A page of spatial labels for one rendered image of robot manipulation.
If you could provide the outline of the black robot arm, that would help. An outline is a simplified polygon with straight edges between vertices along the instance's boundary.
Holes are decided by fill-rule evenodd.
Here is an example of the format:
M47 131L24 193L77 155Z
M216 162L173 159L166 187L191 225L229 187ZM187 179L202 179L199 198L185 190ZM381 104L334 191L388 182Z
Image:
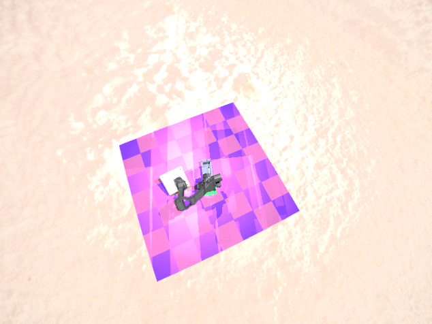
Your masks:
M185 180L183 180L180 176L176 177L174 181L174 185L178 191L178 197L175 198L174 203L178 211L187 210L190 206L196 205L196 202L199 201L205 194L211 192L216 187L216 182L222 181L221 174L216 174L211 177L211 173L205 173L202 175L204 180L202 180L203 187L196 192L191 197L184 197L184 192L187 190L187 185ZM189 201L189 204L186 206L185 201Z

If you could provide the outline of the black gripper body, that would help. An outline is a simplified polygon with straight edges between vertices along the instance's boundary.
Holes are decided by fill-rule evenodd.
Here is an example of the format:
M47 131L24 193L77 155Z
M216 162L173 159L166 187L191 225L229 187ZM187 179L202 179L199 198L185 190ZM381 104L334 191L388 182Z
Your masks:
M202 182L197 182L197 188L198 188L198 190L200 190L202 187L203 187ZM220 181L216 182L216 188L219 188L219 187L221 187L221 182Z

